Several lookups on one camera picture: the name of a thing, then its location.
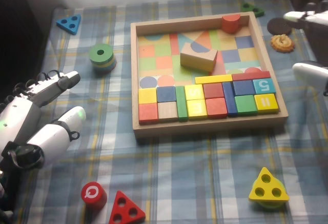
orange square print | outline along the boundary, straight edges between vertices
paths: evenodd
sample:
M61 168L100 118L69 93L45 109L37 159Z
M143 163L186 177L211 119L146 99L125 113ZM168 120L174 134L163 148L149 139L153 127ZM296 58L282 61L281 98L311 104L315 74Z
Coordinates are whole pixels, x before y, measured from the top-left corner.
M155 46L139 46L139 57L155 56Z
M171 56L158 56L156 58L156 69L172 69L172 57Z

triangle toy with holes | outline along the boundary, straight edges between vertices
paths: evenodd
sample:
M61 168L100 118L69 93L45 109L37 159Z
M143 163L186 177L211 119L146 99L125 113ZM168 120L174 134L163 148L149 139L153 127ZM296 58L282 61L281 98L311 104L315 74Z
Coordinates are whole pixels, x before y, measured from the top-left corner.
M56 21L57 26L66 32L76 35L80 25L81 15L76 14L73 16L65 17Z
M284 186L263 167L259 176L253 184L252 191L249 195L251 201L265 202L287 202L289 196L286 194Z
M143 222L146 214L123 192L117 191L108 224L131 224Z

wooden puzzle box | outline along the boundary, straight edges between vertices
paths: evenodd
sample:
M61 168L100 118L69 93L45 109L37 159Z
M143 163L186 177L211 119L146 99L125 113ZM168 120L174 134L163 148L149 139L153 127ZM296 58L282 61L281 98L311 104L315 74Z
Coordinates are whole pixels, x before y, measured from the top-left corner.
M238 31L222 31L222 17L237 14ZM181 66L186 45L217 51L213 71ZM271 127L288 117L253 12L132 23L131 71L136 137Z

blue triangle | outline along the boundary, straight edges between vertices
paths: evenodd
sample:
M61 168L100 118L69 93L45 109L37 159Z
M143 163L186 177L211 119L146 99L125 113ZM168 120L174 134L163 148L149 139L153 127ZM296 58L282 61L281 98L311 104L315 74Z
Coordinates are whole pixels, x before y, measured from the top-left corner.
M209 52L210 49L207 49L206 47L200 45L196 41L191 43L191 49L193 49L194 52L202 53L202 52Z
M57 26L66 32L76 35L80 25L81 15L73 15L56 21Z
M184 36L181 33L178 33L178 41L179 41L179 51L181 52L183 46L185 45L185 43L192 43L193 40Z

plaid tablecloth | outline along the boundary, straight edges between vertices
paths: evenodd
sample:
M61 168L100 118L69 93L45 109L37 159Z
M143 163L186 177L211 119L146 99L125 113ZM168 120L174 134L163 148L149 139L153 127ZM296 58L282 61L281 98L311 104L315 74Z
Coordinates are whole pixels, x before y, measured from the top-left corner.
M258 18L289 118L277 129L151 138L137 144L132 130L130 23L232 13L243 2L265 10ZM81 81L44 108L44 121L74 106L87 120L79 140L51 167L24 175L16 223L108 223L117 190L146 213L146 223L328 223L328 113L321 94L296 82L292 65L313 59L304 35L293 31L290 54L270 46L268 21L291 11L289 0L182 0L77 10L56 10L44 71L76 70ZM56 27L80 13L78 34ZM117 66L94 75L88 52L114 46ZM290 201L266 211L248 201L262 167L280 179ZM108 194L99 213L85 209L83 185L98 181Z

